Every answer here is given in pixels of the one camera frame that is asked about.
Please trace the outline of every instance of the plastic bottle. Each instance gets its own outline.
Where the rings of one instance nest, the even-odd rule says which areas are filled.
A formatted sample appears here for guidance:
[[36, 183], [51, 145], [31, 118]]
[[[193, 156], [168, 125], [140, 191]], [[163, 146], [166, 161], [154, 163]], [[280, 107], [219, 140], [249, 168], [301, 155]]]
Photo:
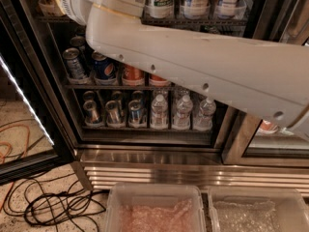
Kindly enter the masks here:
[[151, 126], [155, 129], [167, 128], [168, 104], [162, 95], [157, 95], [152, 102]]
[[193, 128], [198, 131], [209, 131], [212, 128], [212, 117], [216, 105], [213, 99], [206, 98], [200, 102], [199, 113], [194, 118]]
[[190, 115], [193, 102], [189, 95], [184, 95], [176, 104], [176, 113], [173, 117], [173, 128], [185, 130], [190, 128]]

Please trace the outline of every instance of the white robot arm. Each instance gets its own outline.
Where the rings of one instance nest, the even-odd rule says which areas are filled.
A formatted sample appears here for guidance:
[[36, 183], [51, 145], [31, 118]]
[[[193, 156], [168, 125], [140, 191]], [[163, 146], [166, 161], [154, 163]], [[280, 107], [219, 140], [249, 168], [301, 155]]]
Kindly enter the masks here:
[[94, 50], [309, 140], [308, 47], [143, 25], [145, 0], [62, 0]]

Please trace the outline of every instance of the floor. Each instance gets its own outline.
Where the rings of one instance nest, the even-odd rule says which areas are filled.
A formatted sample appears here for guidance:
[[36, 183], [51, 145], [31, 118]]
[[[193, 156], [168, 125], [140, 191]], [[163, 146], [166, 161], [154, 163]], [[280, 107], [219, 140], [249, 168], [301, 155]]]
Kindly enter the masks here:
[[[9, 162], [23, 157], [26, 148], [29, 148], [27, 151], [27, 156], [29, 156], [48, 150], [50, 147], [51, 145], [48, 140], [43, 136], [37, 122], [31, 116], [27, 106], [22, 101], [0, 101], [0, 164], [3, 163], [3, 161]], [[0, 186], [0, 207], [11, 186], [12, 184]], [[100, 205], [106, 207], [107, 194], [98, 193], [95, 194], [92, 199], [88, 197], [89, 191], [79, 192], [71, 197], [65, 196], [65, 191], [74, 193], [81, 189], [82, 187], [73, 174], [70, 165], [55, 168], [35, 179], [15, 182], [10, 192], [11, 197], [9, 196], [10, 199], [7, 199], [0, 212], [0, 231], [103, 231], [105, 225], [105, 212]], [[48, 202], [46, 202], [46, 196], [39, 199], [43, 192], [49, 195], [48, 202], [52, 206], [52, 213]], [[31, 204], [31, 202], [36, 199], [38, 200], [33, 206], [29, 205], [29, 203]], [[79, 210], [69, 210], [68, 204], [75, 204], [74, 208]], [[25, 221], [23, 216], [27, 207], [29, 209], [29, 213], [27, 213], [29, 222], [39, 225], [31, 226]], [[57, 217], [57, 215], [68, 211], [70, 211], [72, 220], [64, 221], [57, 226], [48, 225], [52, 222], [52, 216]], [[62, 216], [58, 217], [58, 220], [67, 217], [68, 214], [64, 213]]]

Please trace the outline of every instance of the refrigerator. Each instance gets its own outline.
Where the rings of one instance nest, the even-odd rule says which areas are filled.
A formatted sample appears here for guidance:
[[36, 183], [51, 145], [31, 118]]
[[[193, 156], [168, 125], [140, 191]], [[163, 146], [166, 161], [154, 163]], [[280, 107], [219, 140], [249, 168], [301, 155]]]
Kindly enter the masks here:
[[[143, 85], [126, 85], [121, 75], [124, 66], [115, 62], [119, 65], [116, 84], [98, 83], [93, 75], [86, 82], [73, 82], [63, 53], [83, 28], [61, 12], [43, 14], [42, 0], [0, 2], [1, 66], [15, 80], [17, 92], [51, 144], [47, 152], [1, 164], [1, 184], [70, 163], [85, 189], [133, 182], [190, 184], [201, 190], [209, 186], [291, 188], [309, 195], [307, 141], [276, 125], [275, 130], [264, 131], [266, 121], [220, 101], [215, 101], [211, 130], [195, 130], [194, 109], [201, 98], [193, 90], [190, 126], [177, 130], [172, 125], [172, 106], [182, 85], [174, 84], [176, 79], [167, 80], [171, 84], [166, 87], [152, 86], [151, 74], [145, 72]], [[174, 2], [168, 17], [153, 18], [144, 12], [142, 23], [306, 47], [308, 0], [241, 0], [239, 14], [232, 18], [214, 16], [215, 0], [210, 0], [209, 14], [198, 19], [183, 17], [181, 1]], [[151, 127], [152, 93], [162, 90], [168, 94], [169, 123], [158, 130]], [[96, 94], [97, 104], [107, 103], [115, 91], [122, 92], [124, 126], [110, 127], [106, 111], [101, 113], [100, 125], [89, 124], [83, 107], [88, 91]], [[146, 121], [139, 128], [131, 127], [127, 119], [134, 91], [146, 97]]]

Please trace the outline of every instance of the tiled floor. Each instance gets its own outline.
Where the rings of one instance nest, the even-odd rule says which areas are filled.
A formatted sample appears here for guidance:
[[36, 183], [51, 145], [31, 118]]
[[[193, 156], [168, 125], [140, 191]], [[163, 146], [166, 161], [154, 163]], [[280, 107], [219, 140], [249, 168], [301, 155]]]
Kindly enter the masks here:
[[[16, 156], [24, 151], [26, 145], [26, 138], [27, 138], [27, 129], [24, 126], [29, 127], [30, 136], [29, 136], [29, 145], [32, 145], [37, 142], [43, 136], [42, 131], [40, 130], [37, 123], [32, 120], [33, 117], [29, 113], [27, 107], [21, 101], [7, 101], [7, 102], [0, 102], [2, 106], [0, 106], [0, 142], [5, 141], [9, 142], [12, 145], [12, 150], [9, 156]], [[3, 128], [8, 127], [1, 127], [7, 123], [12, 121], [23, 120], [18, 123], [10, 124], [12, 125], [22, 125], [21, 127], [13, 127], [5, 131], [1, 131]], [[37, 152], [42, 152], [45, 150], [50, 149], [49, 142], [43, 138], [41, 139], [29, 152], [28, 155], [36, 154]], [[0, 146], [0, 154], [4, 155], [7, 151], [7, 146]], [[5, 162], [10, 160], [14, 160], [17, 157], [12, 158], [5, 158]], [[59, 179], [56, 181], [50, 181], [54, 178], [67, 176], [69, 177]], [[63, 191], [68, 191], [70, 186], [77, 181], [76, 176], [73, 174], [73, 171], [70, 165], [65, 165], [59, 168], [55, 168], [52, 171], [43, 174], [42, 176], [36, 178], [39, 181], [44, 181], [42, 183], [42, 189], [46, 193], [60, 193]], [[20, 180], [14, 183], [13, 189], [17, 188], [25, 180]], [[0, 204], [3, 202], [5, 195], [10, 188], [11, 184], [7, 184], [4, 186], [0, 186]], [[70, 193], [82, 189], [81, 185], [77, 181], [76, 185], [72, 187]], [[85, 196], [89, 193], [84, 192], [78, 194], [79, 197]], [[20, 186], [10, 200], [10, 206], [14, 212], [8, 209], [8, 202], [5, 203], [6, 211], [10, 211], [10, 213], [14, 215], [22, 215], [25, 211], [26, 207], [28, 206], [28, 202], [26, 198], [28, 198], [29, 202], [35, 200], [39, 196], [42, 195], [42, 190], [38, 185], [35, 185], [35, 181], [29, 180]], [[106, 206], [107, 202], [107, 194], [99, 194], [94, 197], [97, 202]], [[50, 202], [54, 204], [56, 199], [51, 199]], [[91, 202], [89, 207], [86, 209], [84, 214], [91, 214], [97, 211], [100, 211], [101, 207], [99, 207], [95, 202]], [[57, 216], [57, 213], [60, 212], [59, 206], [54, 207], [54, 215]], [[38, 217], [40, 220], [47, 220], [52, 218], [52, 214], [49, 210], [47, 211], [40, 211], [40, 216]], [[0, 212], [0, 231], [14, 231], [14, 232], [51, 232], [51, 231], [103, 231], [104, 224], [105, 224], [105, 213], [101, 213], [95, 216], [90, 216], [97, 224], [98, 228], [94, 224], [94, 221], [90, 220], [87, 217], [79, 217], [75, 218], [73, 222], [80, 226], [80, 229], [73, 224], [70, 220], [59, 224], [56, 226], [30, 226], [25, 219], [21, 217], [13, 217], [8, 216], [2, 209]]]

